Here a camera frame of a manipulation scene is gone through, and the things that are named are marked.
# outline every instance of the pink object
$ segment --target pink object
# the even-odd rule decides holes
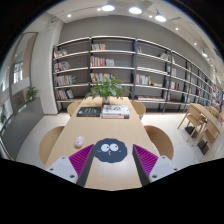
[[[69,160],[80,177],[84,166],[86,165],[89,153],[94,145],[87,146],[69,157]]]
[[[152,171],[152,168],[156,164],[158,157],[154,155],[153,153],[147,151],[146,149],[140,146],[137,146],[135,144],[134,144],[134,149],[136,150],[136,154],[139,158],[141,166],[143,170],[145,171],[146,176],[148,177],[150,172]]]

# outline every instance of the bookshelf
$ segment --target bookshelf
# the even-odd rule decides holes
[[[92,49],[93,44],[105,44],[106,48]],[[67,55],[55,58],[54,51],[61,49],[65,49]],[[166,57],[159,57],[161,53],[165,53]],[[113,59],[115,66],[90,66],[91,56]],[[71,102],[81,101],[91,91],[91,73],[113,74],[132,93],[126,96],[130,100],[144,103],[149,111],[185,112],[190,103],[209,107],[214,100],[217,101],[212,95],[214,84],[196,64],[172,49],[147,40],[124,36],[84,37],[55,45],[52,57],[53,83],[59,76],[75,76],[76,79],[75,84],[53,87],[55,100],[61,103],[62,109]],[[54,64],[62,61],[68,62],[70,69],[55,71]],[[139,84],[137,74],[150,76],[154,86]],[[56,91],[68,88],[75,98],[59,100]],[[164,101],[138,100],[139,95],[157,96],[164,98]]]

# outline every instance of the shelf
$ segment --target shelf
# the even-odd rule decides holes
[[[193,62],[191,62],[192,63],[192,65],[194,65],[197,69],[199,69],[211,82],[212,82],[212,80],[206,75],[206,73],[205,72],[203,72],[196,64],[194,64]]]
[[[179,101],[167,101],[168,104],[185,104],[184,102],[179,102]]]
[[[83,52],[77,52],[74,54],[68,54],[62,57],[58,57],[58,58],[54,58],[53,60],[60,60],[60,59],[64,59],[64,58],[70,58],[70,57],[76,57],[76,56],[82,56],[82,55],[87,55],[89,53],[89,51],[83,51]]]
[[[201,89],[199,86],[197,86],[196,84],[190,83],[191,85],[195,86],[196,88]]]
[[[80,42],[85,42],[85,41],[89,41],[90,37],[84,37],[84,38],[78,38],[78,39],[74,39],[74,40],[70,40],[70,41],[66,41],[60,44],[55,45],[55,47],[61,47],[64,45],[71,45],[74,43],[80,43]]]
[[[201,79],[198,75],[196,75],[194,72],[191,72],[192,75],[194,75],[196,78]]]
[[[66,85],[66,86],[55,86],[55,89],[63,89],[67,87],[77,87],[77,86],[88,86],[88,83],[77,83],[77,84],[72,84],[72,85]]]
[[[156,43],[153,43],[153,42],[150,42],[150,41],[147,41],[147,40],[137,39],[137,41],[140,42],[140,43],[147,43],[147,44],[154,45],[154,46],[163,48],[163,49],[165,49],[165,50],[171,51],[171,49],[169,49],[169,48],[167,48],[167,47],[164,47],[164,46],[162,46],[162,45],[160,45],[160,44],[156,44]]]
[[[178,80],[181,80],[181,81],[183,81],[183,82],[190,83],[190,82],[187,81],[186,79],[181,79],[181,78],[178,78],[178,77],[176,77],[176,76],[171,76],[171,78],[178,79]]]
[[[158,60],[158,61],[163,61],[163,62],[171,63],[171,62],[168,61],[168,60],[165,60],[165,59],[162,59],[162,58],[160,58],[160,57],[153,56],[153,55],[149,55],[149,54],[137,53],[137,55],[140,56],[140,57],[144,57],[144,58],[151,58],[151,59],[154,59],[154,60]]]
[[[167,90],[167,88],[164,88],[164,87],[158,87],[158,86],[148,86],[148,85],[139,85],[139,84],[137,84],[137,85],[135,85],[135,86],[137,86],[137,87],[152,88],[152,89],[165,89],[165,90]]]
[[[121,84],[122,86],[134,86],[134,84],[133,83],[123,83],[123,84]]]
[[[184,71],[188,71],[189,73],[191,73],[191,71],[190,70],[188,70],[187,68],[184,68],[184,67],[182,67],[182,66],[180,66],[180,65],[178,65],[178,64],[172,64],[173,66],[175,66],[175,67],[177,67],[177,68],[180,68],[180,69],[182,69],[182,70],[184,70]]]
[[[84,99],[83,98],[76,98],[76,99],[67,99],[67,100],[56,100],[57,102],[61,102],[61,103],[66,103],[66,102],[81,102],[82,100]]]
[[[133,83],[122,83],[121,84],[122,86],[134,86],[134,84]]]
[[[178,92],[178,93],[186,93],[184,91],[180,91],[180,90],[175,90],[175,89],[169,89],[170,91],[173,91],[173,92]]]
[[[135,51],[118,51],[118,50],[97,50],[97,51],[90,51],[90,53],[93,54],[106,54],[106,53],[111,53],[111,54],[135,54]]]
[[[206,101],[211,101],[211,100],[209,100],[209,99],[205,99],[205,98],[203,98],[203,97],[201,97],[201,99],[206,100]]]
[[[179,54],[179,53],[177,53],[176,51],[173,51],[173,50],[172,50],[172,52],[173,52],[174,54],[176,54],[177,56],[181,57],[182,59],[184,59],[184,60],[186,60],[186,61],[189,61],[189,62],[191,63],[191,61],[190,61],[188,58],[184,57],[183,55],[181,55],[181,54]]]
[[[163,71],[156,70],[156,69],[151,69],[151,68],[137,67],[137,70],[169,76],[167,72],[163,72]]]
[[[164,101],[155,101],[155,100],[134,100],[136,102],[141,102],[141,103],[165,103]]]
[[[115,39],[115,40],[128,40],[128,41],[133,41],[135,38],[133,37],[124,37],[124,36],[92,36],[92,39],[94,40],[99,40],[99,39]]]
[[[135,70],[135,68],[132,68],[132,67],[117,67],[117,66],[112,66],[112,67],[109,67],[109,66],[99,66],[99,67],[90,67],[90,69],[127,69],[127,70]]]
[[[53,73],[55,74],[59,74],[59,73],[64,73],[64,72],[72,72],[72,71],[79,71],[79,70],[87,70],[88,67],[84,67],[84,68],[73,68],[73,69],[68,69],[68,70],[64,70],[64,71],[60,71],[60,72],[55,72]]]

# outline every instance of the white wall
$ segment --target white wall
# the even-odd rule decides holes
[[[58,44],[63,22],[48,23],[36,38],[31,62],[31,84],[39,89],[44,114],[57,114],[52,83],[52,50]]]

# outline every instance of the cartoon face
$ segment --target cartoon face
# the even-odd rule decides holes
[[[121,162],[127,156],[127,148],[117,139],[105,138],[94,146],[95,157],[101,162]]]

